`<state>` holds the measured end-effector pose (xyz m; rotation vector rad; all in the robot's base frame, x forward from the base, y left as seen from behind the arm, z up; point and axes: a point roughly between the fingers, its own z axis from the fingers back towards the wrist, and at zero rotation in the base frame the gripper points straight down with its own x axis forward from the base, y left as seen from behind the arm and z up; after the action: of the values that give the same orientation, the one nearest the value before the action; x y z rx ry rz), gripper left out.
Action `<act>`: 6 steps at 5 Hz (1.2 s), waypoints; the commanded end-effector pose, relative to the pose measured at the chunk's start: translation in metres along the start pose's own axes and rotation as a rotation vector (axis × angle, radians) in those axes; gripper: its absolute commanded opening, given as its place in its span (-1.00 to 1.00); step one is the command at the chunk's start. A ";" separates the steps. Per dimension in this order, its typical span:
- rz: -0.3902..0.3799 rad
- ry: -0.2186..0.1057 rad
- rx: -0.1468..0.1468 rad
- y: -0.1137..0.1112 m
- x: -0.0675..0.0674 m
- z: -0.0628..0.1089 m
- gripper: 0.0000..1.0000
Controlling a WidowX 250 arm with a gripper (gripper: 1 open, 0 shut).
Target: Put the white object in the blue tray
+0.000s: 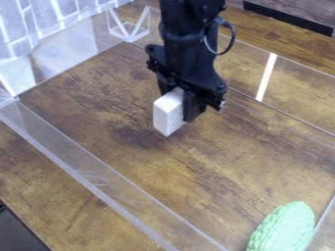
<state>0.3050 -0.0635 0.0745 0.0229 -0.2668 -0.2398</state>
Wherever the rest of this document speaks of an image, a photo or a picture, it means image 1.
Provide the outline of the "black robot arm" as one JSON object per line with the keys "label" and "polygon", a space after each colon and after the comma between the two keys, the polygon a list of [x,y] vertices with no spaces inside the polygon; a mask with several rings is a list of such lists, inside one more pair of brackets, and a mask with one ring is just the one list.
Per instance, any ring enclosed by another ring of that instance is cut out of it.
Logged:
{"label": "black robot arm", "polygon": [[192,122],[212,107],[223,109],[227,83],[215,70],[219,14],[226,0],[160,0],[159,33],[164,44],[148,44],[148,69],[160,93],[182,89],[182,117]]}

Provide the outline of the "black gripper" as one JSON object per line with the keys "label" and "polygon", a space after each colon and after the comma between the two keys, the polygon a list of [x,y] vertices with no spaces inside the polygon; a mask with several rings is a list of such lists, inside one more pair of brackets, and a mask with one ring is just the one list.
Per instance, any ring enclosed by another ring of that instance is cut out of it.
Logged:
{"label": "black gripper", "polygon": [[219,31],[215,27],[178,34],[160,28],[164,44],[148,44],[148,69],[156,74],[160,93],[183,90],[183,120],[195,121],[211,107],[226,106],[227,82],[215,69]]}

